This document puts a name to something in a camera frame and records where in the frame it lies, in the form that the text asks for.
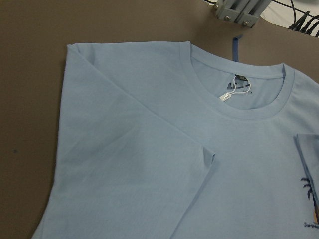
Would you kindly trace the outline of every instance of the t-shirt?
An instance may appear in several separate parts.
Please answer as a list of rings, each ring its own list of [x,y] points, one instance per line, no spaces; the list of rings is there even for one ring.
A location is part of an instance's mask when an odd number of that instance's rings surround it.
[[[68,45],[54,185],[33,239],[317,239],[319,180],[304,187],[298,140],[319,134],[318,119],[319,85],[285,63],[189,41]]]

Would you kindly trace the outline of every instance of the brown surface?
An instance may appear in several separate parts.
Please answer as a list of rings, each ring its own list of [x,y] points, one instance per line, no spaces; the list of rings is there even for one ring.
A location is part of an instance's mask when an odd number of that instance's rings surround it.
[[[0,238],[31,238],[53,183],[66,44],[187,41],[254,65],[285,62],[319,80],[319,40],[215,19],[201,0],[0,0]]]

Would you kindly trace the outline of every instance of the shirt tag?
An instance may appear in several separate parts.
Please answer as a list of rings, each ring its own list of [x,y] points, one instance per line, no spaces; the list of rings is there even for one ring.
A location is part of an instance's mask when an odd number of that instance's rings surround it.
[[[225,93],[224,95],[220,96],[219,98],[222,100],[222,101],[225,101],[227,99],[229,99],[231,97],[231,94],[229,92]]]

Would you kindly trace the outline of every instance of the bolt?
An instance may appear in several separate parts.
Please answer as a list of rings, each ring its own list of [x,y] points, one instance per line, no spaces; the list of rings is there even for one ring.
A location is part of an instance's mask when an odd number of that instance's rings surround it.
[[[243,22],[243,26],[248,26],[249,22],[248,21],[244,21]]]

